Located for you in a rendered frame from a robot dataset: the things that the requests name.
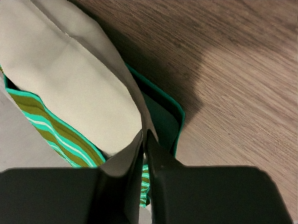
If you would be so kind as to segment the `cream pillow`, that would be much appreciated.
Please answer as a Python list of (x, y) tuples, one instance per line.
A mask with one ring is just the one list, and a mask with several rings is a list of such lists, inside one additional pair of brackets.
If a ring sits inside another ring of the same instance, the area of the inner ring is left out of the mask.
[(109, 160), (153, 126), (144, 97), (98, 22), (67, 0), (0, 0), (0, 65), (18, 91), (84, 135)]

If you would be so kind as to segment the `green striped pillowcase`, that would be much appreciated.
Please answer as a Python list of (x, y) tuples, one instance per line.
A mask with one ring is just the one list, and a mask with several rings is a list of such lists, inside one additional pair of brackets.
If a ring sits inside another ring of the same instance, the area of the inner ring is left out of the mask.
[[(125, 62), (124, 62), (125, 63)], [(185, 113), (172, 97), (135, 71), (128, 70), (136, 81), (150, 112), (158, 143), (176, 158), (177, 144), (184, 125)], [(4, 75), (5, 89), (46, 142), (72, 167), (98, 167), (106, 162), (101, 152), (79, 131), (47, 109), (40, 97), (18, 91)], [(150, 204), (148, 164), (143, 165), (140, 206)]]

